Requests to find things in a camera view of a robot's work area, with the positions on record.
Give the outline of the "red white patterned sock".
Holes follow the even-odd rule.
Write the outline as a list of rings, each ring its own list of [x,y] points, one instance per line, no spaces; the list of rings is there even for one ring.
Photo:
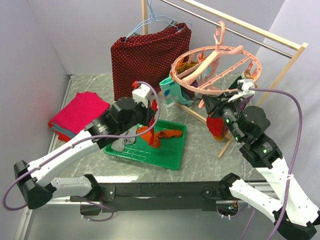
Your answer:
[[[211,116],[208,116],[206,119],[206,125],[211,133],[213,133],[213,128],[218,126],[225,125],[222,118],[212,118]]]

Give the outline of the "pink round clip hanger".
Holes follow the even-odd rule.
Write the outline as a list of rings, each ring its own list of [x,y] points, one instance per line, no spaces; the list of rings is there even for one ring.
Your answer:
[[[260,61],[250,52],[244,50],[242,45],[225,46],[224,38],[226,33],[225,23],[218,22],[215,34],[213,35],[215,45],[200,47],[190,50],[178,57],[171,65],[170,76],[173,81],[180,86],[200,95],[218,96],[222,93],[230,93],[235,88],[226,90],[219,89],[214,83],[225,75],[235,71],[238,67],[250,61],[248,67],[241,74],[244,80],[252,81],[251,86],[258,81],[262,73],[262,65]],[[198,63],[187,70],[178,73],[178,65],[182,63],[185,57],[190,59],[199,54]],[[244,58],[221,73],[216,73],[220,60],[223,57],[244,55]]]

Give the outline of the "maroon yellow striped sock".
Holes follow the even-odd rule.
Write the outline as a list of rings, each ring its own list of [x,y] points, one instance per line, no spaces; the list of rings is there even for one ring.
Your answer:
[[[245,107],[247,106],[247,104],[249,104],[251,101],[250,98],[246,98],[246,99],[241,99],[240,102],[239,102],[239,105],[238,105],[238,109],[240,112],[242,112]]]

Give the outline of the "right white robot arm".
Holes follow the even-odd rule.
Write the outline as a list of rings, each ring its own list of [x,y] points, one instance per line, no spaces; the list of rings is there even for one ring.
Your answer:
[[[222,198],[240,199],[267,216],[287,240],[310,240],[320,223],[320,209],[307,197],[277,144],[265,134],[270,126],[265,111],[254,105],[240,109],[236,94],[203,95],[210,119],[222,119],[234,139],[241,143],[242,156],[268,182],[277,198],[259,191],[234,173],[219,182]]]

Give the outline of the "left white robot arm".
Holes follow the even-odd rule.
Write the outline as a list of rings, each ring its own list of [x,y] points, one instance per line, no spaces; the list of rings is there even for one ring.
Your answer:
[[[56,150],[31,162],[18,161],[13,169],[25,206],[34,210],[52,199],[67,196],[96,200],[101,187],[93,175],[78,178],[59,178],[58,175],[72,163],[119,140],[132,127],[154,126],[152,119],[156,117],[159,103],[158,98],[121,97]]]

